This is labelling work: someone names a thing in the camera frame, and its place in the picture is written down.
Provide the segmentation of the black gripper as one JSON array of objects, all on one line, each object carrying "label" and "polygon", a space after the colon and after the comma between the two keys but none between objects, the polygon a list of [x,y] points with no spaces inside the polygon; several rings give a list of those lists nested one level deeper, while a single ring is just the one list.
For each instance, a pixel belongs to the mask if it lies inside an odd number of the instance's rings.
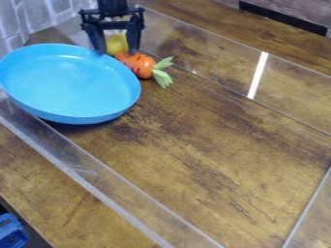
[{"label": "black gripper", "polygon": [[86,31],[92,47],[99,54],[106,53],[104,30],[127,30],[128,51],[140,48],[142,31],[146,27],[146,9],[127,8],[124,11],[107,12],[99,9],[80,10],[82,29]]}]

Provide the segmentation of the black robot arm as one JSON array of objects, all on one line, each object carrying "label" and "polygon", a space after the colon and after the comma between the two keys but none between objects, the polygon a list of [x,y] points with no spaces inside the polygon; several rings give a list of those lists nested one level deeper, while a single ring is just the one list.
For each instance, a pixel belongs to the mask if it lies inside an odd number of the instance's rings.
[{"label": "black robot arm", "polygon": [[98,0],[98,7],[80,10],[82,30],[99,54],[106,53],[107,30],[126,30],[128,52],[135,53],[142,44],[142,32],[146,28],[146,9],[130,7],[127,0]]}]

